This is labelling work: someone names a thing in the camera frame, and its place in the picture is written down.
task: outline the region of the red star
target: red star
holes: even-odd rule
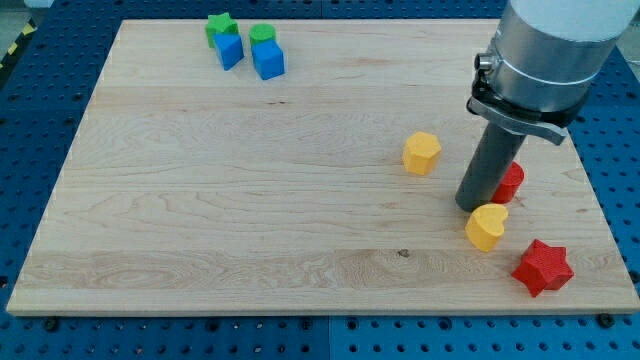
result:
[[[522,254],[520,265],[511,276],[524,283],[533,297],[542,290],[559,290],[573,277],[566,258],[565,247],[551,247],[535,239]]]

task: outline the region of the yellow hexagon block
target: yellow hexagon block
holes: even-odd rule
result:
[[[438,164],[441,150],[437,136],[419,131],[405,143],[402,153],[404,168],[412,174],[426,175]]]
[[[491,251],[504,234],[504,221],[509,217],[507,208],[499,204],[482,205],[475,209],[467,226],[469,241],[479,250]]]

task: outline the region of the wooden board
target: wooden board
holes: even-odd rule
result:
[[[465,102],[495,21],[272,23],[288,73],[264,82],[248,48],[224,72],[203,21],[123,22],[12,314],[638,310],[570,140],[529,138],[506,235],[465,238],[453,197],[486,125]],[[428,177],[400,161],[418,130],[442,143]],[[576,276],[534,299],[510,272],[535,237]]]

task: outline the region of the green star block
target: green star block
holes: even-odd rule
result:
[[[251,30],[249,30],[249,40],[251,41],[251,46],[275,39],[276,29],[271,24],[256,24],[251,27]]]
[[[213,35],[215,34],[237,34],[238,23],[229,16],[229,13],[222,13],[220,15],[209,15],[209,22],[204,27],[204,32],[207,34],[207,41],[209,47],[214,48]]]

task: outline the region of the blue block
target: blue block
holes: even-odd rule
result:
[[[242,38],[238,34],[215,34],[216,54],[225,71],[231,69],[244,58]]]
[[[251,47],[253,66],[262,80],[284,74],[284,54],[275,40],[265,41]]]

